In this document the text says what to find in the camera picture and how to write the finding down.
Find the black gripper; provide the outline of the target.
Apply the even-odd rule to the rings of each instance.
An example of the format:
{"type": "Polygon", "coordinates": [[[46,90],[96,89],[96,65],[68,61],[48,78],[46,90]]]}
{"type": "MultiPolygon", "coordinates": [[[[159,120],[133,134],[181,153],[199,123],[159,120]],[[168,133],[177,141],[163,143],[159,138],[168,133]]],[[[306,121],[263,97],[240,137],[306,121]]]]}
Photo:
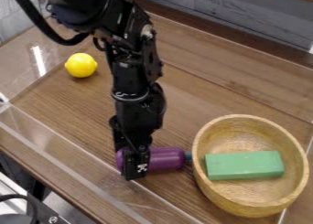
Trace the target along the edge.
{"type": "Polygon", "coordinates": [[[149,86],[148,96],[137,102],[115,102],[116,114],[109,118],[115,151],[121,151],[121,171],[127,181],[145,176],[149,166],[149,150],[135,152],[131,147],[148,147],[152,133],[163,126],[165,97],[159,83],[149,86]]]}

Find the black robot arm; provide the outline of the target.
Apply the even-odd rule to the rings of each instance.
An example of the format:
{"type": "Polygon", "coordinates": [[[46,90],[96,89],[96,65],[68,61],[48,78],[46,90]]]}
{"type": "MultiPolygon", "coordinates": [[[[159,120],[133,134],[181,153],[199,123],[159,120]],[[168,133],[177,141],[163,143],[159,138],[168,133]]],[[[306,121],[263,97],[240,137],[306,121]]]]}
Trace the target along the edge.
{"type": "Polygon", "coordinates": [[[105,52],[112,75],[109,118],[115,150],[121,153],[120,174],[127,180],[148,172],[152,133],[163,126],[165,98],[157,79],[163,62],[149,15],[133,0],[48,0],[54,19],[93,37],[105,52]]]}

